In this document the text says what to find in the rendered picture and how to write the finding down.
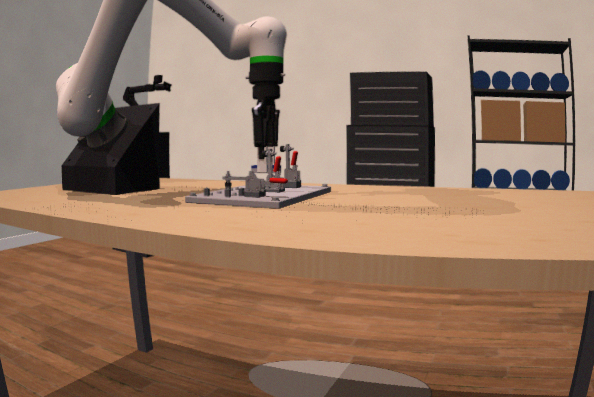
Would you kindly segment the blue rectangular block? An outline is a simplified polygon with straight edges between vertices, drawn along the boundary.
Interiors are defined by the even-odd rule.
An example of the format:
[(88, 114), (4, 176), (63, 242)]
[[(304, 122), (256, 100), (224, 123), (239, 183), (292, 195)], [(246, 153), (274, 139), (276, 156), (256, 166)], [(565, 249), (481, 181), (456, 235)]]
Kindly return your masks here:
[[(254, 173), (268, 173), (268, 172), (257, 172), (257, 165), (252, 165), (251, 171), (252, 170), (254, 171)], [(279, 171), (281, 171), (281, 165), (280, 165)]]

